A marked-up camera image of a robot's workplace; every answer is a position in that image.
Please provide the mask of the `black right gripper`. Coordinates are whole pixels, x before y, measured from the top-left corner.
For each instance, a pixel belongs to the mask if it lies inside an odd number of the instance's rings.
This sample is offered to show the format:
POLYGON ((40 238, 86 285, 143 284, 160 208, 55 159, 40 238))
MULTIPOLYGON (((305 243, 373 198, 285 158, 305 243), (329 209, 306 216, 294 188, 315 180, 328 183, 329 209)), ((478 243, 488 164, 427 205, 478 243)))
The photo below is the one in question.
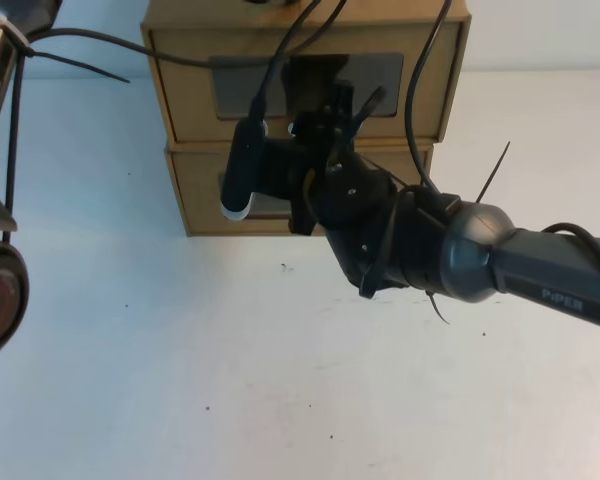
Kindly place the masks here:
MULTIPOLYGON (((353 116, 354 87, 336 81, 329 106, 334 125, 356 135, 386 96, 378 86, 353 116)), ((391 266, 398 189, 391 175, 369 168, 337 130, 303 125, 293 140, 268 140, 262 192, 291 204, 289 231, 324 232, 346 279, 361 295, 396 288, 391 266)))

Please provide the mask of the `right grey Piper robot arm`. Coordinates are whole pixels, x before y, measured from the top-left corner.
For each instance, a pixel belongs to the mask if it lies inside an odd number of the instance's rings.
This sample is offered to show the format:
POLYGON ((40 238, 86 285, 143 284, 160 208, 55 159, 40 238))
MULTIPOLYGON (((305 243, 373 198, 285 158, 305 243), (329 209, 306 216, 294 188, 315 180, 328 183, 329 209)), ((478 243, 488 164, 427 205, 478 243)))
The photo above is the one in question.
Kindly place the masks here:
POLYGON ((384 89, 359 111, 352 96, 337 83, 296 117, 291 139, 267 140, 258 189, 290 201, 291 232, 324 231, 360 296, 412 287, 476 303, 499 292, 600 326, 599 238, 571 223, 519 229, 498 207, 400 185, 354 149, 384 89))

